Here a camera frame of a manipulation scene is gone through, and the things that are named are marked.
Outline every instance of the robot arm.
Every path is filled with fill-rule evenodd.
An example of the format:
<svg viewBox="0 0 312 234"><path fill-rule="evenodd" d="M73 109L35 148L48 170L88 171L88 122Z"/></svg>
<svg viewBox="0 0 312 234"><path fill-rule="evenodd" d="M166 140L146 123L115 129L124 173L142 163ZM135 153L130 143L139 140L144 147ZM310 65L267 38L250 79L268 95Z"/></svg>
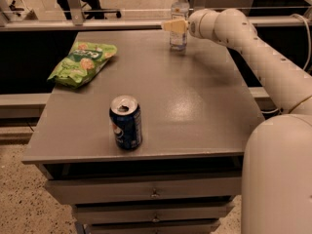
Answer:
<svg viewBox="0 0 312 234"><path fill-rule="evenodd" d="M200 10L190 16L188 30L236 50L284 113L312 114L312 77L263 42L243 13Z"/></svg>
<svg viewBox="0 0 312 234"><path fill-rule="evenodd" d="M247 143L242 233L312 233L312 77L263 42L235 9L197 11L188 31L236 50L285 114L260 124Z"/></svg>

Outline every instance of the chip bag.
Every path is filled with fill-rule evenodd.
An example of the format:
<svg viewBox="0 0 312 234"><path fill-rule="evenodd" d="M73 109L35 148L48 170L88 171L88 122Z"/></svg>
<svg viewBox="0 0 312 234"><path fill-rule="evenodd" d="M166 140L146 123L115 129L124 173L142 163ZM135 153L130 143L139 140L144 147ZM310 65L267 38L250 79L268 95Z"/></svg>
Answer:
<svg viewBox="0 0 312 234"><path fill-rule="evenodd" d="M48 81L79 88L89 83L116 53L114 45L75 42L69 55L55 67Z"/></svg>

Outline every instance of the cabinet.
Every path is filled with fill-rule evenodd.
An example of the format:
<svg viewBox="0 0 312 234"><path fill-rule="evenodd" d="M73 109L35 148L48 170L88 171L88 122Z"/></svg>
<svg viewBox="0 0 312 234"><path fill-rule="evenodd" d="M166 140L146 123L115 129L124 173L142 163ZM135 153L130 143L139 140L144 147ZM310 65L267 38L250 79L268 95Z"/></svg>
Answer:
<svg viewBox="0 0 312 234"><path fill-rule="evenodd" d="M190 38L169 50L161 30L81 32L118 48L87 86L56 86L23 156L91 233L207 234L241 193L245 144L263 121L224 47ZM117 147L110 102L134 96L142 145Z"/></svg>

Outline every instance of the blue can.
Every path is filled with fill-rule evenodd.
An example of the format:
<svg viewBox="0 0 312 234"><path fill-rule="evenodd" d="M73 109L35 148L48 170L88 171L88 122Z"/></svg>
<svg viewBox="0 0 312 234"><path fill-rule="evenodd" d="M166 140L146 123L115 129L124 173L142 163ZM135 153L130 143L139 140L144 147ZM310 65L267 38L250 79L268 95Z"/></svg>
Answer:
<svg viewBox="0 0 312 234"><path fill-rule="evenodd" d="M140 107L130 96L115 98L110 105L109 117L117 145L125 150L134 150L142 142Z"/></svg>

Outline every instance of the water bottle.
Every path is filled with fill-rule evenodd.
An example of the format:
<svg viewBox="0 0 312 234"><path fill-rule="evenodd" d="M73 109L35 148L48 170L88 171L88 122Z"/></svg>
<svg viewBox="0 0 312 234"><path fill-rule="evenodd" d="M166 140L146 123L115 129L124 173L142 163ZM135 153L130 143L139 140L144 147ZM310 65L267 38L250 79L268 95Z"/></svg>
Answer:
<svg viewBox="0 0 312 234"><path fill-rule="evenodd" d="M175 0L172 5L172 19L188 19L189 3L188 0ZM183 51L186 48L187 32L179 34L170 33L170 45L173 50Z"/></svg>

